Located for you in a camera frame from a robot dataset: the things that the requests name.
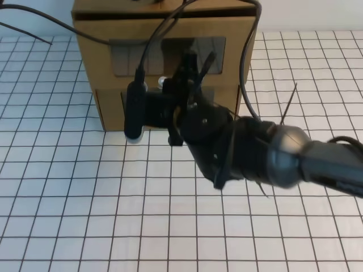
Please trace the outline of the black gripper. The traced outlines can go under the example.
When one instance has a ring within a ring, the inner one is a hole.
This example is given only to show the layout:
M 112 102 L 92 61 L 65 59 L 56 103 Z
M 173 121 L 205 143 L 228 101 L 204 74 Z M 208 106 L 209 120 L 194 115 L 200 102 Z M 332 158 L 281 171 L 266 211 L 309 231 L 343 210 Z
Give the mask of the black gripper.
M 146 93 L 145 125 L 167 129 L 170 146 L 186 144 L 207 180 L 230 181 L 235 179 L 233 118 L 227 108 L 208 101 L 197 86 L 215 58 L 210 52 L 198 75 L 197 53 L 184 52 L 178 83 L 166 79 L 161 91 Z

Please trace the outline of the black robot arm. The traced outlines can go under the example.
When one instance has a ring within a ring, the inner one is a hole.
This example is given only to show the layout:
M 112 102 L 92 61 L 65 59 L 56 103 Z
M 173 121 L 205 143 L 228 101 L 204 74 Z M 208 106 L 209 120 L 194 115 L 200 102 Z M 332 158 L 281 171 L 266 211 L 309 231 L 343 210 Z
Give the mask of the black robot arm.
M 222 189 L 230 180 L 291 188 L 301 181 L 362 196 L 362 144 L 350 137 L 314 141 L 299 127 L 235 116 L 202 93 L 202 68 L 186 53 L 159 92 L 148 92 L 145 125 L 166 128 L 169 144 L 187 145 L 202 175 Z

